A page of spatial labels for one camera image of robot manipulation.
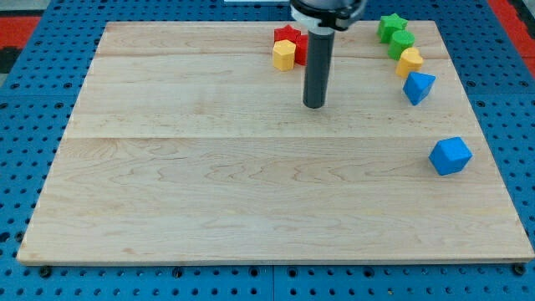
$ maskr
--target toy block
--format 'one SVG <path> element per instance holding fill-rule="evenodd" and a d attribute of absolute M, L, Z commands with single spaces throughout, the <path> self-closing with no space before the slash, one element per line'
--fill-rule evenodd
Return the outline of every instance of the toy block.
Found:
<path fill-rule="evenodd" d="M 429 160 L 439 175 L 445 176 L 462 171 L 472 153 L 461 137 L 440 140 L 429 155 Z"/>
<path fill-rule="evenodd" d="M 409 76 L 409 72 L 420 71 L 423 64 L 424 58 L 420 56 L 420 50 L 414 47 L 407 48 L 401 53 L 400 61 L 395 68 L 395 73 L 406 79 L 407 76 Z"/>
<path fill-rule="evenodd" d="M 295 43 L 300 35 L 300 30 L 293 28 L 291 25 L 286 25 L 283 28 L 276 28 L 273 30 L 273 41 L 278 42 L 287 39 L 288 41 Z"/>
<path fill-rule="evenodd" d="M 412 105 L 419 104 L 427 95 L 436 77 L 429 74 L 421 74 L 418 72 L 409 72 L 409 77 L 405 81 L 403 91 L 409 98 Z"/>
<path fill-rule="evenodd" d="M 295 48 L 296 45 L 288 40 L 275 42 L 273 46 L 273 67 L 281 71 L 293 69 Z"/>
<path fill-rule="evenodd" d="M 407 27 L 409 21 L 398 16 L 397 13 L 392 13 L 390 16 L 381 16 L 377 35 L 380 36 L 381 43 L 390 43 L 392 33 L 403 30 Z"/>
<path fill-rule="evenodd" d="M 406 30 L 398 30 L 392 33 L 392 38 L 390 39 L 390 46 L 388 47 L 388 56 L 391 59 L 399 60 L 401 53 L 412 47 L 415 43 L 415 35 Z"/>
<path fill-rule="evenodd" d="M 298 36 L 295 45 L 295 63 L 305 66 L 307 64 L 308 35 Z"/>

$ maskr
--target black cylindrical rod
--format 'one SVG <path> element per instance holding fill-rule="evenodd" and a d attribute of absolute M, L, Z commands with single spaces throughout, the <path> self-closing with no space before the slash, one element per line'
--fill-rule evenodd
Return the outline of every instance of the black cylindrical rod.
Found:
<path fill-rule="evenodd" d="M 308 32 L 303 102 L 311 109 L 321 108 L 325 104 L 333 42 L 334 32 L 325 35 Z"/>

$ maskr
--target blue cube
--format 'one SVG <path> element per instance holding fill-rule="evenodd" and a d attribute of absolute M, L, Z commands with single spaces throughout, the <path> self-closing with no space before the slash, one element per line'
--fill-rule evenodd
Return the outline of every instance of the blue cube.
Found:
<path fill-rule="evenodd" d="M 405 81 L 403 91 L 409 98 L 412 105 L 419 104 L 431 91 L 436 76 L 429 74 L 421 74 L 418 72 L 410 72 L 409 77 Z"/>
<path fill-rule="evenodd" d="M 440 140 L 429 155 L 439 175 L 462 171 L 472 154 L 461 137 Z"/>

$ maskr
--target yellow hexagon block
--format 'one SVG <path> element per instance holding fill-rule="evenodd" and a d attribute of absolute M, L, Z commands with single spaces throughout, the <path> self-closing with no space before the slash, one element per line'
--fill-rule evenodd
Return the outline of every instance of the yellow hexagon block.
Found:
<path fill-rule="evenodd" d="M 424 58 L 420 56 L 420 50 L 415 47 L 407 48 L 401 53 L 395 73 L 406 79 L 410 71 L 419 71 L 423 64 Z"/>
<path fill-rule="evenodd" d="M 295 48 L 295 44 L 288 40 L 275 42 L 275 46 L 273 46 L 273 67 L 281 71 L 293 69 Z"/>

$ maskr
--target wooden table surface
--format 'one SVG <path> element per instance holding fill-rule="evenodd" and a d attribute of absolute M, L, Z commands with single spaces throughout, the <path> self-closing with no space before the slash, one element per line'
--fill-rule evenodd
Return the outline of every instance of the wooden table surface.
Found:
<path fill-rule="evenodd" d="M 337 33 L 327 105 L 272 66 L 285 23 L 109 23 L 18 252 L 27 265 L 534 257 L 433 22 L 413 107 L 377 22 Z M 466 169 L 427 159 L 461 136 Z"/>

